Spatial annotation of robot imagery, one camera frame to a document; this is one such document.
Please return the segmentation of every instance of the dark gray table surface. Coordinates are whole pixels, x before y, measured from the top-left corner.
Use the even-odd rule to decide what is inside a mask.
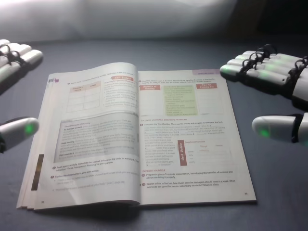
[[[49,74],[90,69],[112,62],[143,70],[220,68],[266,39],[214,41],[76,41],[32,44],[44,62],[0,97],[0,122],[39,116]],[[279,42],[281,53],[303,57],[308,46]],[[228,82],[256,204],[206,204],[142,209],[86,206],[34,212],[16,209],[31,146],[27,140],[0,155],[0,230],[213,230],[290,231],[308,229],[308,149],[257,136],[252,120],[261,115],[302,113],[289,99]]]

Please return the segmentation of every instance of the gray tabletop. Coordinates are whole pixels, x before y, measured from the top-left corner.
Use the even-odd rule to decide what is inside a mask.
[[[213,41],[76,41],[32,44],[44,62],[0,97],[0,121],[38,117],[49,74],[112,62],[143,70],[220,68],[238,54],[265,44]],[[281,53],[303,57],[308,46],[278,43]],[[32,140],[0,155],[0,230],[235,230],[308,229],[308,149],[257,136],[261,115],[302,113],[289,99],[228,82],[232,105],[257,196],[256,204],[207,204],[128,209],[86,206],[45,212],[15,208]]]

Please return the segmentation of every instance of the open book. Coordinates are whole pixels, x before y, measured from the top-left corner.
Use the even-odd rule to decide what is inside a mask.
[[[218,70],[49,76],[17,207],[255,200]]]

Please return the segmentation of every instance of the book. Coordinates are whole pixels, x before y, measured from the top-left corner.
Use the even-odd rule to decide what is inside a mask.
[[[218,70],[49,76],[18,208],[256,200]]]

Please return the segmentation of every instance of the gray backdrop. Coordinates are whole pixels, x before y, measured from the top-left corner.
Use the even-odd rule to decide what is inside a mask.
[[[0,97],[0,121],[38,117],[48,75],[129,62],[143,70],[220,68],[258,42],[81,41],[32,44],[44,62]],[[303,57],[300,41],[278,43],[281,53]],[[289,231],[308,228],[308,149],[257,136],[252,120],[261,115],[302,113],[289,99],[228,82],[232,105],[257,196],[256,204],[205,204],[128,209],[86,206],[44,212],[15,208],[32,140],[0,155],[0,230],[235,230]]]

